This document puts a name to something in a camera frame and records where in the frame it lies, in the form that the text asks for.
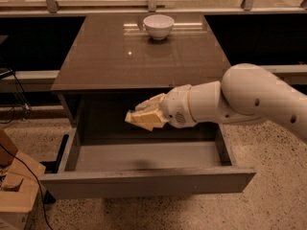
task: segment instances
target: gray countertop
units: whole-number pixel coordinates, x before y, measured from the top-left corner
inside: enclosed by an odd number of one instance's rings
[[[164,88],[222,78],[230,64],[202,14],[170,14],[176,24],[162,41],[143,29],[147,15],[89,15],[52,91]]]

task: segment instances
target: black cable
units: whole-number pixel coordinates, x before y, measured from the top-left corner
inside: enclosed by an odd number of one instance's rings
[[[21,159],[19,159],[18,157],[16,157],[15,155],[13,155],[10,151],[8,151],[5,147],[3,147],[3,145],[0,143],[0,147],[5,151],[7,152],[10,156],[12,156],[13,158],[17,159],[20,163],[22,163],[27,169],[28,171],[35,177],[36,181],[37,181],[37,184],[39,186],[39,190],[40,190],[40,195],[41,195],[41,202],[42,202],[42,209],[43,209],[43,212],[44,212],[44,218],[45,218],[45,221],[46,221],[46,224],[48,225],[48,227],[53,230],[53,228],[51,227],[48,219],[47,219],[47,215],[46,215],[46,209],[45,209],[45,204],[44,204],[44,198],[43,198],[43,192],[42,192],[42,189],[41,189],[41,185],[40,185],[40,182],[37,178],[37,176],[33,173],[33,171],[28,167],[28,165],[22,161]]]
[[[5,118],[6,116],[8,116],[11,111],[12,111],[12,117],[8,121],[6,121],[6,122],[0,122],[1,125],[6,125],[6,124],[9,124],[11,121],[13,121],[14,116],[15,116],[15,106],[12,106],[12,108],[10,110],[8,110],[8,112],[6,114],[2,115],[0,117],[0,119]]]
[[[25,89],[22,86],[20,80],[18,79],[18,77],[16,76],[15,72],[11,69],[11,67],[6,63],[6,61],[4,61],[1,56],[0,56],[0,60],[3,62],[4,66],[8,69],[12,71],[12,75],[15,79],[15,82],[17,82],[17,84],[15,85],[16,87],[16,93],[14,93],[14,96],[16,98],[16,101],[20,103],[21,106],[25,105],[27,108],[25,109],[25,107],[23,106],[23,110],[24,110],[24,119],[28,119],[30,117],[31,114],[31,106],[28,103],[27,99],[25,98]],[[18,85],[20,86],[21,90],[22,90],[22,95],[20,95],[20,91],[18,89]]]

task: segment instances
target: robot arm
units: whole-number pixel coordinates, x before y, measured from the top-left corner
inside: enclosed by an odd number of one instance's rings
[[[139,104],[126,117],[147,130],[166,123],[174,127],[202,122],[254,125],[266,119],[307,142],[307,96],[252,64],[231,67],[221,82],[176,87]]]

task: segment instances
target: white bowl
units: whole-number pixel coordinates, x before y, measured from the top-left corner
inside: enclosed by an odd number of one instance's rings
[[[173,29],[174,19],[163,14],[148,16],[143,21],[147,33],[155,40],[164,39]]]

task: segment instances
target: gray cabinet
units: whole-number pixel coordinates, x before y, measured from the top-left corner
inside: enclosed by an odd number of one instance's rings
[[[174,85],[217,80],[229,67],[203,16],[172,16],[182,23],[160,44],[133,29],[144,15],[85,19],[53,85],[72,125],[59,171],[40,178],[56,199],[240,193],[255,175],[237,166],[223,126],[149,132],[125,123],[144,100]],[[191,18],[200,26],[182,29]],[[107,41],[111,35],[115,41]]]

